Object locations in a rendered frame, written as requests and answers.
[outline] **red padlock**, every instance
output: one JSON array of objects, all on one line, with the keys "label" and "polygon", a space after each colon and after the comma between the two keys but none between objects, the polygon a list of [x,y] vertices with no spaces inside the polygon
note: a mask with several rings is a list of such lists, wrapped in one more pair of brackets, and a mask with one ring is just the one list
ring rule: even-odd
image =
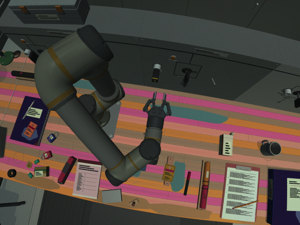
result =
[{"label": "red padlock", "polygon": [[49,159],[52,157],[52,152],[51,151],[47,151],[44,153],[44,159]]}]

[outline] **clipboard clip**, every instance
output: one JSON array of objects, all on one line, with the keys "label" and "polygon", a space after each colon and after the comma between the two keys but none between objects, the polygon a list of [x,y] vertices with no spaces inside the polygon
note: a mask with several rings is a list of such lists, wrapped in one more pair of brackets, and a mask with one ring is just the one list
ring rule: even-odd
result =
[{"label": "clipboard clip", "polygon": [[236,165],[237,170],[251,171],[251,167],[248,166],[238,166]]}]

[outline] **silver pen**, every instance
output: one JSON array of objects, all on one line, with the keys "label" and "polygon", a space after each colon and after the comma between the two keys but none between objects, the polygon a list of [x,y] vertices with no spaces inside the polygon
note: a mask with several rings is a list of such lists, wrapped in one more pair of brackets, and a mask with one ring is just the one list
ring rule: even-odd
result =
[{"label": "silver pen", "polygon": [[23,116],[23,119],[25,118],[25,116],[27,115],[27,113],[29,112],[29,110],[31,109],[31,107],[32,107],[32,105],[33,105],[33,103],[34,103],[34,101],[31,103],[31,105],[29,106],[29,108],[28,108],[28,110],[27,110],[27,112],[25,113],[25,115]]}]

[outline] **mug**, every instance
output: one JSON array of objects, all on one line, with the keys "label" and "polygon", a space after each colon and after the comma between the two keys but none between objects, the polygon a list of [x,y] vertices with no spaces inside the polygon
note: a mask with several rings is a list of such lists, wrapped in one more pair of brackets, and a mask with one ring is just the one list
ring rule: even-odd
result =
[{"label": "mug", "polygon": [[279,155],[281,153],[281,146],[277,142],[269,142],[268,140],[263,140],[261,143],[264,145],[264,142],[268,142],[267,151],[270,155]]}]

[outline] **binder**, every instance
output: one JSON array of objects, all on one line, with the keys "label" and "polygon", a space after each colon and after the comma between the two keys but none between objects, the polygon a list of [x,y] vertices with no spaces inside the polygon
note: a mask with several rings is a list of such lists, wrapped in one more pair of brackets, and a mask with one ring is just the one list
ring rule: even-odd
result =
[{"label": "binder", "polygon": [[[228,184],[229,181],[227,181],[227,170],[228,168],[239,168],[241,170],[246,170],[248,168],[251,169],[251,171],[258,171],[258,185],[257,185],[257,196],[254,201],[258,199],[258,189],[259,189],[259,176],[260,176],[260,168],[258,167],[249,167],[249,166],[243,166],[243,165],[238,165],[238,164],[233,164],[233,163],[226,163],[226,169],[225,169],[225,180],[224,180],[224,186],[223,186],[223,196],[222,196],[222,206],[221,206],[221,212],[220,212],[220,217],[222,218],[222,213],[223,213],[223,204],[224,204],[224,197],[225,197],[225,188],[226,185]],[[255,221],[256,221],[256,215],[257,215],[257,203],[256,204],[256,209],[255,209]]]},{"label": "binder", "polygon": [[[40,114],[40,118],[25,116],[24,120],[22,120],[23,116],[25,115],[25,113],[27,112],[28,108],[30,107],[33,101],[34,103],[32,105],[32,108],[37,109],[38,113],[40,113],[40,110],[42,110]],[[49,114],[50,114],[50,109],[46,107],[46,105],[43,103],[43,101],[40,98],[25,96],[19,114],[17,116],[14,128],[12,130],[10,139],[24,142],[31,145],[40,146]],[[24,131],[26,130],[30,122],[36,124],[37,127],[33,135],[31,137],[28,137],[24,135]]]},{"label": "binder", "polygon": [[267,223],[271,225],[300,224],[299,212],[287,211],[288,178],[300,179],[300,171],[268,169]]}]

